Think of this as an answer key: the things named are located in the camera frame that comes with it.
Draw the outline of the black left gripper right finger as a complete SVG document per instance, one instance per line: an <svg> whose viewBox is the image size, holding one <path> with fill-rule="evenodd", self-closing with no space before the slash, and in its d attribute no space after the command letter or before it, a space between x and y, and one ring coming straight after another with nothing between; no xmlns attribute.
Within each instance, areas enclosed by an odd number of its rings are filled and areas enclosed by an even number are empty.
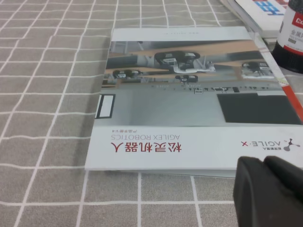
<svg viewBox="0 0 303 227"><path fill-rule="evenodd" d="M303 208L303 171L276 156L263 161L262 206L267 210Z"/></svg>

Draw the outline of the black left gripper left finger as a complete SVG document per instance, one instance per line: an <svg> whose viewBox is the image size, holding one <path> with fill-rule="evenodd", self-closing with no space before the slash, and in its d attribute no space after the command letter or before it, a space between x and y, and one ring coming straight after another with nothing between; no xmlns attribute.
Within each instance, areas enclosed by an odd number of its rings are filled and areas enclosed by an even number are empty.
<svg viewBox="0 0 303 227"><path fill-rule="evenodd" d="M303 171L276 156L240 157L233 199L240 227L301 227Z"/></svg>

